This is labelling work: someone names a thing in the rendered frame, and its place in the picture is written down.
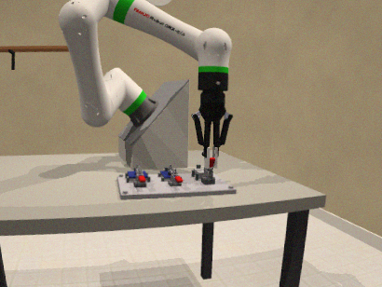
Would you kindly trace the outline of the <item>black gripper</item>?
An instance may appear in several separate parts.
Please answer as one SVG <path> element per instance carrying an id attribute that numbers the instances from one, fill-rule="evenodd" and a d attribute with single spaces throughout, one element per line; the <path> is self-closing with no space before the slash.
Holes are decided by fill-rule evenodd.
<path id="1" fill-rule="evenodd" d="M 200 125 L 200 115 L 204 119 L 204 141 Z M 224 116 L 225 115 L 225 116 Z M 220 135 L 220 120 L 224 116 L 224 123 Z M 195 121 L 195 127 L 198 137 L 198 144 L 204 146 L 204 157 L 206 169 L 210 168 L 210 137 L 211 123 L 213 124 L 213 147 L 212 157 L 215 158 L 213 167 L 217 169 L 217 158 L 219 156 L 220 145 L 225 144 L 226 135 L 228 132 L 229 123 L 233 117 L 225 110 L 225 94 L 219 92 L 201 92 L 200 107 L 198 112 L 191 115 Z"/>

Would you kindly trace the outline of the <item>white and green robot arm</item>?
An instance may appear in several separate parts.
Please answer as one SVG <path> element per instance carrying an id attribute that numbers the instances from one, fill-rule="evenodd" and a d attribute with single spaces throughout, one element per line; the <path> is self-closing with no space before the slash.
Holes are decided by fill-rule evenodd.
<path id="1" fill-rule="evenodd" d="M 97 25 L 103 17 L 157 37 L 197 60 L 198 90 L 228 91 L 232 43 L 225 31 L 202 32 L 145 0 L 71 0 L 61 8 L 59 25 L 75 70 L 80 113 L 91 127 L 107 124 L 119 106 L 139 127 L 158 106 L 119 68 L 102 75 Z"/>

